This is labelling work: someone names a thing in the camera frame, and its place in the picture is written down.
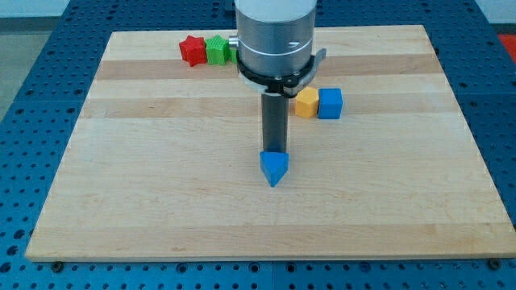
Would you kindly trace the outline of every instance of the blue block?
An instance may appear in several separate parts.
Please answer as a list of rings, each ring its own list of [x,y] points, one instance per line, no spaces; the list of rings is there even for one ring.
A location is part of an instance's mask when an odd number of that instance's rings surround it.
[[[274,187],[289,170],[289,154],[262,151],[260,167],[271,187]]]
[[[319,89],[319,118],[338,119],[343,106],[344,101],[340,89]]]

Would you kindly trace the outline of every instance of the metal cylinder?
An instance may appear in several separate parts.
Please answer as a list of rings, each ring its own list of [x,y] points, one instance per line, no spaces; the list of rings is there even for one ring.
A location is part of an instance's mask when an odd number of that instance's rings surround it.
[[[235,0],[240,61],[267,77],[292,75],[310,59],[316,0]]]
[[[289,99],[262,93],[261,117],[264,151],[286,152]]]

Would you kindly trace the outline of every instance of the orange block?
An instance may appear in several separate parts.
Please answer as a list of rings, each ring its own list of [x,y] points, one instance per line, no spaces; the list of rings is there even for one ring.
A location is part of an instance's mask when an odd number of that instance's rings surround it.
[[[312,118],[317,116],[317,108],[319,106],[318,89],[306,87],[296,96],[295,114],[303,118]]]

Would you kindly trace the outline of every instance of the red star block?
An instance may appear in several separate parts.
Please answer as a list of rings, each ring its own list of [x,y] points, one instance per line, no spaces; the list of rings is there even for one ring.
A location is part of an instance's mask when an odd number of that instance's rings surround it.
[[[188,35],[185,41],[179,43],[181,57],[189,62],[190,66],[206,63],[206,47],[204,38]]]

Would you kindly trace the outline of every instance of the blue triangular block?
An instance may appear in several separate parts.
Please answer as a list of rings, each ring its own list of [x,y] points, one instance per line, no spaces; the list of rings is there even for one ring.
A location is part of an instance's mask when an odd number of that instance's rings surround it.
[[[289,154],[280,152],[260,152],[260,167],[268,183],[274,187],[289,170]]]

